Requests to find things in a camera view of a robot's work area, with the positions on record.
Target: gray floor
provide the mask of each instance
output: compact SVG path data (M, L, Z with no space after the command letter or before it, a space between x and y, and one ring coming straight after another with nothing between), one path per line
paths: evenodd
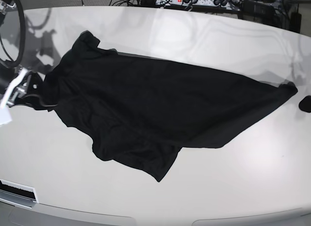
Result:
M106 6L109 5L110 0L83 0L85 6ZM60 6L81 6L81 0L22 0L24 9L36 9L47 7L60 7ZM301 34L311 36L311 4L301 4L299 12L302 14ZM234 17L236 15L219 14L220 16Z
M0 226L109 226L70 220L0 202Z

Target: black t-shirt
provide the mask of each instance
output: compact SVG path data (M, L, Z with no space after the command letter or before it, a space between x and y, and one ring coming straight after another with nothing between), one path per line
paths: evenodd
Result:
M220 148L297 93L293 84L273 87L226 71L118 55L99 42L90 32L80 35L46 75L43 99L93 139L99 159L157 181L182 147Z

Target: table surface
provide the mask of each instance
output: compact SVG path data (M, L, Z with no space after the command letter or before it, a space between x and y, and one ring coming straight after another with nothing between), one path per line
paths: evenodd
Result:
M311 93L311 38L233 18L151 8L67 7L25 15L23 64L42 72L89 30L103 49L274 84L290 80L299 92L221 149L183 148L160 183L142 171L97 159L91 138L67 128L55 112L17 106L10 109L13 122L0 128L0 179L35 187L42 204L130 216L138 225L183 226L311 209L311 114L298 108ZM7 15L1 36L16 57L13 17L16 13Z

